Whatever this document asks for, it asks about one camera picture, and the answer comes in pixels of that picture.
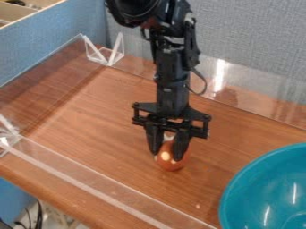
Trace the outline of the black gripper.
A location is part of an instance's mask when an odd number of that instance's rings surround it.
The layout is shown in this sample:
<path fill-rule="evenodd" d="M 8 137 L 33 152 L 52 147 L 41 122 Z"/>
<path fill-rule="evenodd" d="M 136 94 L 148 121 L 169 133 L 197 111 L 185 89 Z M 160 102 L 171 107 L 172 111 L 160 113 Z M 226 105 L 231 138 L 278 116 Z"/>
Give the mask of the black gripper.
<path fill-rule="evenodd" d="M 164 131 L 176 132 L 173 160 L 180 161 L 187 152 L 189 137 L 206 139 L 210 135 L 211 116 L 187 106 L 179 115 L 161 114 L 155 103 L 135 102 L 132 123 L 145 130 L 148 148 L 156 156 L 164 141 Z"/>

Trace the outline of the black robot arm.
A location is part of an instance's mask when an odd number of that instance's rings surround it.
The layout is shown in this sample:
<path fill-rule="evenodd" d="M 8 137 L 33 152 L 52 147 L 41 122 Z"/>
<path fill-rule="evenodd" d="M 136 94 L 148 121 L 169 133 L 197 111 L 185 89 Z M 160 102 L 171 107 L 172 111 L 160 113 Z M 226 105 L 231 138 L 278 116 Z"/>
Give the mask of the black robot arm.
<path fill-rule="evenodd" d="M 197 73 L 200 54 L 196 18 L 187 0 L 105 0 L 105 5 L 119 25 L 140 29 L 156 66 L 156 101 L 132 104 L 132 123 L 145 130 L 153 154 L 163 145 L 164 133 L 175 134 L 173 160 L 179 161 L 189 140 L 208 137 L 211 120 L 188 104 L 189 75 Z"/>

